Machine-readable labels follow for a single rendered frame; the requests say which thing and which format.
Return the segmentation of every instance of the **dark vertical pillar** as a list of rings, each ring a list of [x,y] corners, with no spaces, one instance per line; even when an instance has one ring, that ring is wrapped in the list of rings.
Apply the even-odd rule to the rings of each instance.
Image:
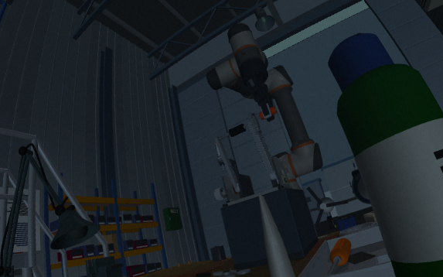
[[[113,197],[111,182],[115,180],[114,126],[112,103],[112,50],[105,48],[101,53],[100,66],[100,162],[101,190],[103,197]],[[112,207],[104,208],[104,215],[113,216]]]
[[[189,153],[187,152],[187,144],[185,134],[183,132],[182,114],[180,112],[180,104],[177,87],[169,88],[170,92],[170,107],[172,107],[172,121],[175,129],[175,137],[177,144],[177,151],[179,152],[179,163],[182,170],[183,189],[186,192],[187,203],[190,213],[192,230],[196,238],[196,250],[199,261],[207,261],[210,259],[210,254],[207,251],[206,236],[204,234],[203,222],[199,212],[199,204],[197,203],[196,188],[192,177],[192,170],[190,169]]]

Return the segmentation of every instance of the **corrugated metal wall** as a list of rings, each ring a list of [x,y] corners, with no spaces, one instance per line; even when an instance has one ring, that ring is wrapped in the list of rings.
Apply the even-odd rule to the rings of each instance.
[[[94,188],[101,187],[100,54],[111,48],[118,196],[132,198],[136,190],[139,198],[151,198],[150,183],[155,183],[160,215],[165,207],[179,207],[183,220],[180,231],[163,229],[169,264],[196,262],[172,128],[168,74],[149,81],[155,61],[97,22],[78,40],[72,39],[80,21],[76,8],[64,0],[16,0],[8,5],[0,25],[0,127],[37,135],[73,193],[93,196]],[[0,136],[0,167],[17,176],[17,151],[27,143]],[[54,178],[49,181],[56,189]],[[154,215],[153,206],[141,207],[140,213]],[[51,221],[57,219],[49,214]],[[143,235],[158,237],[153,228],[144,229]],[[136,233],[124,236],[137,237]],[[51,251],[53,262],[56,253]],[[15,267],[26,266],[26,257],[16,256]],[[43,251],[38,252],[37,262],[45,271],[43,256]],[[162,262],[160,252],[148,254],[147,259]],[[142,260],[137,256],[129,262]],[[84,267],[70,268],[71,276],[85,274]],[[53,276],[58,275],[60,269],[53,270]]]

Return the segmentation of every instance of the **dark pedestal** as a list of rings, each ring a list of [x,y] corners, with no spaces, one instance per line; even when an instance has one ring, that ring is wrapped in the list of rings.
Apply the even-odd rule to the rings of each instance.
[[[317,232],[302,190],[282,189],[264,195],[290,260],[304,258],[317,242]],[[261,207],[255,197],[221,209],[237,270],[267,265]]]

